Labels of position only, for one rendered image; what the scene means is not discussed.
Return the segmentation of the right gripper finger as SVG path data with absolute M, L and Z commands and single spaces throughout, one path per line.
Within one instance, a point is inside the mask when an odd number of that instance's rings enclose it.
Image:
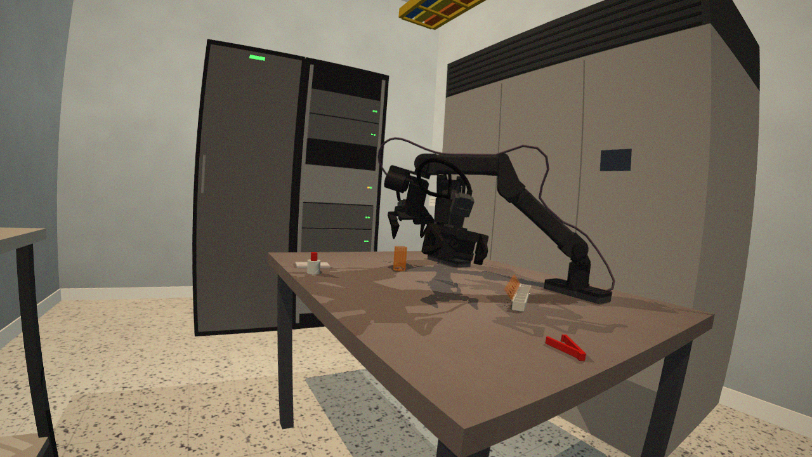
M 435 240 L 438 240 L 438 245 L 435 245 Z M 429 223 L 424 236 L 424 244 L 422 247 L 423 254 L 432 255 L 443 247 L 443 236 L 439 231 L 439 226 L 434 223 Z
M 478 240 L 478 248 L 476 249 L 476 254 L 475 254 L 475 262 L 473 262 L 474 264 L 480 264 L 480 265 L 483 264 L 483 260 L 484 260 L 485 257 L 487 257 L 487 254 L 488 254 L 488 247 L 487 247 L 488 240 L 489 240 L 489 236 L 484 235 L 484 234 L 480 234 L 480 237 L 479 237 L 479 240 Z M 485 251 L 485 252 L 483 252 L 483 251 Z

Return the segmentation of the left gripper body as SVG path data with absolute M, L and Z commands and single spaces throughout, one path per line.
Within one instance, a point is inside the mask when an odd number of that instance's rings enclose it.
M 428 225 L 429 223 L 434 223 L 434 218 L 430 216 L 424 206 L 424 200 L 417 202 L 407 197 L 406 199 L 398 200 L 398 202 L 403 202 L 402 206 L 395 206 L 395 211 L 388 212 L 391 221 L 414 220 L 414 225 Z

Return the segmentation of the white bottle with red cap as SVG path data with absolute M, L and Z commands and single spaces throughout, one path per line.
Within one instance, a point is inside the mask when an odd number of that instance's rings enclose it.
M 307 273 L 308 274 L 320 274 L 321 272 L 321 260 L 317 259 L 317 253 L 311 253 L 311 260 L 307 262 Z

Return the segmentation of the orange pill bottle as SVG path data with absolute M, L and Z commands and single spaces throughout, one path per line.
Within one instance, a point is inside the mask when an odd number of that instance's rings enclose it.
M 395 246 L 393 271 L 405 271 L 408 247 Z

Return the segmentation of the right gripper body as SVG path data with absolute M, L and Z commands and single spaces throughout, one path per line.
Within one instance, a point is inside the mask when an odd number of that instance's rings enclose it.
M 464 218 L 463 216 L 450 214 L 448 225 L 438 225 L 443 236 L 443 247 L 432 255 L 443 258 L 453 258 L 454 256 L 454 258 L 461 258 L 470 262 L 473 260 L 473 255 L 476 254 L 476 251 L 475 253 L 473 251 L 480 234 L 463 228 Z

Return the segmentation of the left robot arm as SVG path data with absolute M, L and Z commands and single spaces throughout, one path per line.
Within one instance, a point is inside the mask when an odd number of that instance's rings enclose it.
M 568 255 L 568 278 L 545 279 L 546 284 L 573 290 L 593 297 L 611 297 L 610 290 L 589 286 L 591 274 L 591 260 L 587 253 L 587 243 L 576 233 L 572 232 L 545 206 L 540 204 L 520 182 L 509 156 L 499 153 L 498 156 L 451 156 L 450 154 L 419 154 L 414 160 L 415 171 L 391 165 L 384 180 L 384 187 L 404 193 L 408 190 L 409 199 L 417 202 L 423 201 L 426 194 L 421 190 L 417 178 L 410 173 L 417 174 L 419 165 L 426 159 L 439 158 L 454 164 L 465 175 L 491 175 L 498 176 L 498 193 L 509 203 L 518 206 L 519 210 L 532 220 L 536 226 L 546 233 L 558 245 L 560 251 Z M 428 174 L 437 173 L 437 174 Z M 449 174 L 446 174 L 449 173 Z M 458 175 L 452 168 L 438 162 L 430 162 L 421 170 L 421 177 L 430 179 L 430 175 Z M 408 182 L 409 180 L 409 182 Z

